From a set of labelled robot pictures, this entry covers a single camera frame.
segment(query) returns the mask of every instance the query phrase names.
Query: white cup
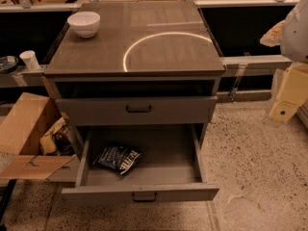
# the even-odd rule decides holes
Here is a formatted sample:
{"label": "white cup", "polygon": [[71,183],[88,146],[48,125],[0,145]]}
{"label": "white cup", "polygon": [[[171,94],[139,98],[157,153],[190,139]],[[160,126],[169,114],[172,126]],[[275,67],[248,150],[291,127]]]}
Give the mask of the white cup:
{"label": "white cup", "polygon": [[30,70],[36,70],[39,69],[39,63],[36,57],[36,52],[33,50],[27,50],[22,52],[19,57],[22,59],[22,61],[26,64],[26,66]]}

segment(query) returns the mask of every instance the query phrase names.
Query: floor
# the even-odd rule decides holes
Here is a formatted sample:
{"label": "floor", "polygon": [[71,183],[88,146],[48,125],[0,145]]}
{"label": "floor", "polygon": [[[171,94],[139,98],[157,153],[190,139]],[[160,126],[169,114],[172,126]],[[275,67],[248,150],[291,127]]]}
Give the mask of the floor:
{"label": "floor", "polygon": [[296,116],[266,124],[268,104],[217,105],[202,147],[207,180],[220,186],[212,202],[75,206],[65,184],[17,181],[4,222],[9,231],[308,230],[308,130]]}

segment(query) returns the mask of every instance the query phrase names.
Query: white robot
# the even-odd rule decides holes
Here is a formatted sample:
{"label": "white robot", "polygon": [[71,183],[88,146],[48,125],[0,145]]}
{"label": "white robot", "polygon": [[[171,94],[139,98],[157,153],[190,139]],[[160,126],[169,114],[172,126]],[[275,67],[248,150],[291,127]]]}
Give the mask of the white robot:
{"label": "white robot", "polygon": [[293,63],[283,73],[269,119],[287,123],[308,99],[308,0],[300,0],[287,15],[280,37],[281,54]]}

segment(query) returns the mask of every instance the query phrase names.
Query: closed drawer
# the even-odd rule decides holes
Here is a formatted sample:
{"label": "closed drawer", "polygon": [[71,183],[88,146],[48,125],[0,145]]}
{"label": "closed drawer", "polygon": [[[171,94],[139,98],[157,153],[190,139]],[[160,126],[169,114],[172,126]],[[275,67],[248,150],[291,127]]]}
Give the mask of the closed drawer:
{"label": "closed drawer", "polygon": [[75,125],[207,123],[216,97],[59,99]]}
{"label": "closed drawer", "polygon": [[[126,174],[94,166],[109,141],[138,146],[140,160]],[[213,200],[191,125],[109,126],[88,133],[76,186],[64,196],[82,204]]]}

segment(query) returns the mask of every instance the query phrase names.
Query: black handle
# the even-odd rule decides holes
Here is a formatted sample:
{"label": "black handle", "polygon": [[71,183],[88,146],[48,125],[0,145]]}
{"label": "black handle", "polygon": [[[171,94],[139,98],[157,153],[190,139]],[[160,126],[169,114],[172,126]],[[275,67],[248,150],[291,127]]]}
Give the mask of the black handle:
{"label": "black handle", "polygon": [[126,112],[128,113],[150,113],[152,111],[152,106],[148,105],[145,108],[133,108],[126,105]]}
{"label": "black handle", "polygon": [[154,193],[154,197],[152,199],[136,199],[135,194],[132,194],[132,199],[136,203],[144,203],[144,202],[155,202],[157,200],[157,193]]}

